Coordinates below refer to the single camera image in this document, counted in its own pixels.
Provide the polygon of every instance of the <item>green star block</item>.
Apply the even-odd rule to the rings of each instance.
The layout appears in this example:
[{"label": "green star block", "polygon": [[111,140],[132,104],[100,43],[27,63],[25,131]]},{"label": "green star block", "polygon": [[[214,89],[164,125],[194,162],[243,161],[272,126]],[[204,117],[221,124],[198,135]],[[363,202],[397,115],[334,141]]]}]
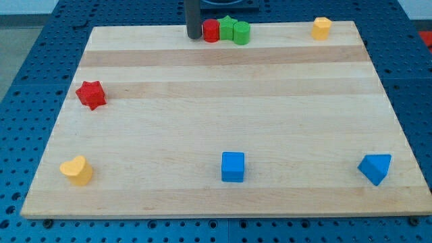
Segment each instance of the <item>green star block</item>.
[{"label": "green star block", "polygon": [[219,39],[221,40],[233,40],[234,24],[237,20],[225,16],[224,18],[217,19],[219,21]]},{"label": "green star block", "polygon": [[246,45],[250,40],[250,25],[247,22],[237,22],[234,24],[234,43]]}]

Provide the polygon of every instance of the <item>red object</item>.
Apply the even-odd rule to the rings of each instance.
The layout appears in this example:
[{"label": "red object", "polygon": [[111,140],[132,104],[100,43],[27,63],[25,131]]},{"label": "red object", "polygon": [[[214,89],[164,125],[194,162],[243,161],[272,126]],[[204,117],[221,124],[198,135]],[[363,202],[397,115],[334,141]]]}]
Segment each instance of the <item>red object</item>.
[{"label": "red object", "polygon": [[204,34],[204,41],[213,43],[219,40],[219,21],[210,19],[202,23],[202,32]]},{"label": "red object", "polygon": [[90,110],[96,109],[99,105],[105,105],[105,92],[103,92],[99,81],[82,83],[81,88],[76,90],[76,95],[80,98],[83,105],[88,105]]},{"label": "red object", "polygon": [[418,32],[418,34],[423,39],[427,48],[429,48],[430,52],[432,53],[432,31],[420,31]]}]

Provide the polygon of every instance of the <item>yellow hexagon block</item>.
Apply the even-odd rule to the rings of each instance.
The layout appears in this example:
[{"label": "yellow hexagon block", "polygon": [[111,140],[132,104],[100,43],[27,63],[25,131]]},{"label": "yellow hexagon block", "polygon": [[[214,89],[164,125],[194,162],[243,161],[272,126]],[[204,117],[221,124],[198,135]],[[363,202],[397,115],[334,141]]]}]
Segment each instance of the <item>yellow hexagon block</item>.
[{"label": "yellow hexagon block", "polygon": [[92,178],[93,168],[87,159],[79,155],[60,165],[60,172],[75,186],[85,186]]},{"label": "yellow hexagon block", "polygon": [[312,37],[317,41],[327,40],[331,27],[331,20],[326,17],[316,18],[313,22]]}]

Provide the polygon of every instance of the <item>blue cube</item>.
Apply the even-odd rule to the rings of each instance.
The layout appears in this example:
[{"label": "blue cube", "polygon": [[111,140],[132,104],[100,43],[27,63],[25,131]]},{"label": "blue cube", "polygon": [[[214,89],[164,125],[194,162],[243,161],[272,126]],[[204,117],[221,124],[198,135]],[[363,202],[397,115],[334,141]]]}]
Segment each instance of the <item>blue cube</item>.
[{"label": "blue cube", "polygon": [[243,182],[244,153],[222,153],[222,182]]},{"label": "blue cube", "polygon": [[387,176],[391,159],[391,155],[366,155],[357,168],[378,186]]}]

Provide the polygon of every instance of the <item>toy block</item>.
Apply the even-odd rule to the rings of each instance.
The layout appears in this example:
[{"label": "toy block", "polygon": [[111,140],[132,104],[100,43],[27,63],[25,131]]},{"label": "toy block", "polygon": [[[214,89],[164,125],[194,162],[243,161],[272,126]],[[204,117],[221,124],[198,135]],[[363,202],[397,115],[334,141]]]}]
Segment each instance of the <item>toy block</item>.
[{"label": "toy block", "polygon": [[378,186],[387,176],[391,160],[391,155],[366,155],[357,168]]},{"label": "toy block", "polygon": [[76,90],[76,95],[83,105],[88,105],[90,110],[96,109],[99,105],[105,105],[105,92],[103,92],[99,81],[82,83],[81,88]]},{"label": "toy block", "polygon": [[79,155],[60,165],[60,172],[75,186],[85,186],[92,178],[93,168],[87,159]]},{"label": "toy block", "polygon": [[214,43],[219,40],[219,25],[219,21],[215,19],[209,19],[202,23],[204,41]]},{"label": "toy block", "polygon": [[331,20],[326,17],[315,18],[312,27],[312,37],[317,41],[327,40],[331,27]]},{"label": "toy block", "polygon": [[244,153],[222,153],[222,182],[243,182]]},{"label": "toy block", "polygon": [[234,35],[234,24],[237,22],[237,20],[225,16],[224,18],[217,19],[219,21],[219,39],[221,40],[233,40]]},{"label": "toy block", "polygon": [[234,24],[233,41],[237,45],[246,45],[250,40],[250,24],[244,21]]}]

